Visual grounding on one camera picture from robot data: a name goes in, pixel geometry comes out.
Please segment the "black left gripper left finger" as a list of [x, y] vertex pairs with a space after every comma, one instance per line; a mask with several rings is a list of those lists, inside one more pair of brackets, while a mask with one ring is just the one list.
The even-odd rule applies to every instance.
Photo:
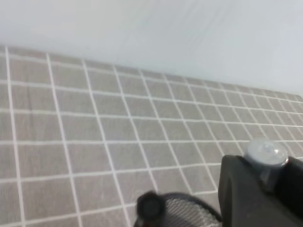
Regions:
[[273, 213], [268, 192], [243, 157], [222, 158], [218, 198], [224, 227], [301, 227], [302, 213]]

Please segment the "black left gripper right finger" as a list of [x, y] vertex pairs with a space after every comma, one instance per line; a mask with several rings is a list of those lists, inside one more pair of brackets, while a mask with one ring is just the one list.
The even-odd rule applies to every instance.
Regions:
[[286, 163], [273, 171], [273, 213], [302, 213], [303, 211], [303, 162], [289, 157]]

